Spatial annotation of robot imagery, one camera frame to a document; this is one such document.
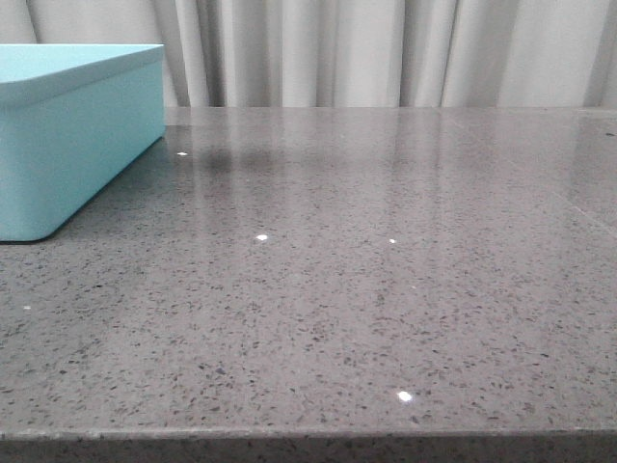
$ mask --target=white curtain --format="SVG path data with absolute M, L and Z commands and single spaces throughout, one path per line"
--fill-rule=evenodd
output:
M 165 43 L 168 106 L 617 108 L 617 0 L 0 0 L 0 42 Z

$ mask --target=light blue plastic box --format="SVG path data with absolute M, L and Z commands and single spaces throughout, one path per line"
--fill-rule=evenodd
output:
M 163 45 L 0 45 L 0 241 L 57 230 L 165 131 Z

